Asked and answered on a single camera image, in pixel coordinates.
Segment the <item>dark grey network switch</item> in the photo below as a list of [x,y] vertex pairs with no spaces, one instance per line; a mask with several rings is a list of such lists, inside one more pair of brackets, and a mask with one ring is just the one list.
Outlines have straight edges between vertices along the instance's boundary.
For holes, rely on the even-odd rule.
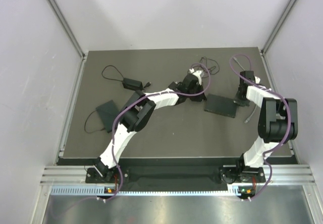
[[204,111],[220,116],[235,118],[238,105],[234,103],[233,99],[209,94],[207,96]]

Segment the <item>black power brick adapter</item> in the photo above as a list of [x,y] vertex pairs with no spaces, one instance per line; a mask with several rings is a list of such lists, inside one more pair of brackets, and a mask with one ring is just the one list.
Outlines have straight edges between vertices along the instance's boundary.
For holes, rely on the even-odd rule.
[[141,81],[130,79],[130,78],[124,78],[122,80],[122,84],[125,89],[129,89],[133,91],[143,89],[143,84]]

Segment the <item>black box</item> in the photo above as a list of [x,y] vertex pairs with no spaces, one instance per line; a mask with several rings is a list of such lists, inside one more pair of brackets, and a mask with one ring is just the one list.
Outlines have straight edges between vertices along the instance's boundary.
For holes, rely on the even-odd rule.
[[115,102],[110,100],[101,104],[96,108],[96,111],[103,123],[104,129],[110,133],[113,128],[113,122],[120,112]]

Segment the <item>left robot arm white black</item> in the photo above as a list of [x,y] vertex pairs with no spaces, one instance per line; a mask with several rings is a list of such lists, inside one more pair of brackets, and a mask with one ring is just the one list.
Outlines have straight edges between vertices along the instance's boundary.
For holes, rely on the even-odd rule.
[[203,76],[202,70],[190,69],[183,81],[172,82],[165,90],[154,93],[135,91],[113,122],[108,147],[94,162],[97,176],[104,182],[113,179],[114,168],[122,152],[131,138],[145,128],[155,110],[182,104],[186,99],[196,102],[206,100]]

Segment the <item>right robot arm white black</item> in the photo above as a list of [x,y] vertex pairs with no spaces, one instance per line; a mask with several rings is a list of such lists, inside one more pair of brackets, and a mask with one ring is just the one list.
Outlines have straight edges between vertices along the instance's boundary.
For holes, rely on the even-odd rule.
[[297,137],[298,107],[295,99],[284,98],[261,85],[253,71],[242,71],[239,77],[238,104],[245,106],[253,102],[260,108],[258,137],[236,162],[236,177],[246,182],[260,175],[260,169],[274,151]]

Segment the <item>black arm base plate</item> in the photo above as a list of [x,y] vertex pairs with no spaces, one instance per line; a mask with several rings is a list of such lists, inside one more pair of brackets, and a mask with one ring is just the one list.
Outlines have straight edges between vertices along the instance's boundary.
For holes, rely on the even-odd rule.
[[252,178],[239,178],[236,167],[193,164],[120,163],[122,173],[113,168],[108,179],[102,178],[94,167],[87,171],[87,184],[122,184],[121,191],[175,192],[225,191],[228,184],[264,183],[264,173]]

